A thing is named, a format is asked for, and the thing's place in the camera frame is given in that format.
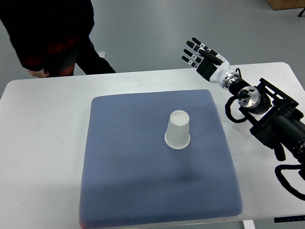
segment black wire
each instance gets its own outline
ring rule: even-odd
[[[236,72],[238,72],[238,74],[239,74],[240,78],[242,78],[242,73],[241,73],[240,69],[239,69],[239,68],[237,68],[235,71],[236,71]]]
[[[281,173],[282,170],[302,169],[303,165],[279,165],[275,168],[275,175],[282,186],[295,197],[305,201],[305,195],[293,188]]]
[[[224,106],[225,114],[227,115],[228,119],[230,119],[232,122],[234,122],[234,123],[243,123],[243,122],[245,122],[247,120],[246,117],[244,117],[242,119],[236,119],[231,114],[231,105],[234,102],[234,100],[236,100],[236,99],[245,99],[247,97],[249,97],[248,93],[244,92],[244,91],[241,91],[240,94],[234,95],[231,98],[229,98],[229,100],[225,104],[225,106]]]

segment gray floor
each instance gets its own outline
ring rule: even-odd
[[[265,0],[92,0],[97,51],[121,72],[188,68],[181,56],[193,36],[232,65],[285,62],[305,87],[305,14],[273,11]],[[84,74],[78,67],[76,75]],[[0,23],[0,96],[6,84],[31,79],[18,61]],[[257,229],[305,228],[304,222],[255,220]],[[190,226],[191,229],[241,229],[240,222]]]

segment white paper cup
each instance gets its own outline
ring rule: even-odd
[[[189,145],[190,118],[185,111],[177,110],[171,113],[164,139],[173,149],[183,149]]]

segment white table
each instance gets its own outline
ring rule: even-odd
[[[265,78],[299,102],[305,92],[285,63],[236,65],[258,85]],[[195,69],[17,80],[0,100],[0,224],[3,228],[76,229],[82,165],[91,100],[111,94],[208,89],[212,93],[232,153],[243,201],[236,217],[158,224],[238,221],[305,214],[305,201],[288,193],[274,168],[273,150],[239,133],[224,113],[231,94],[203,79]],[[233,115],[238,116],[238,104]],[[285,164],[297,164],[286,151]],[[305,190],[296,171],[285,172]]]

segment robotic arm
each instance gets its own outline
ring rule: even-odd
[[[285,160],[283,146],[293,154],[300,164],[277,166],[275,174],[283,187],[305,201],[305,195],[291,187],[281,173],[284,169],[298,169],[299,175],[305,180],[305,124],[300,121],[304,115],[296,109],[298,103],[263,78],[260,79],[259,85],[251,86],[242,79],[239,69],[230,69],[230,64],[224,57],[196,38],[192,40],[193,42],[187,41],[187,45],[199,57],[184,49],[193,61],[185,56],[182,59],[194,67],[204,79],[218,83],[233,95],[225,105],[225,113],[231,121],[241,123],[249,120],[253,125],[251,134],[265,146],[274,149],[279,161]],[[239,110],[244,115],[242,119],[237,120],[231,115],[231,104],[234,100],[238,100]],[[265,115],[256,120],[251,114]]]

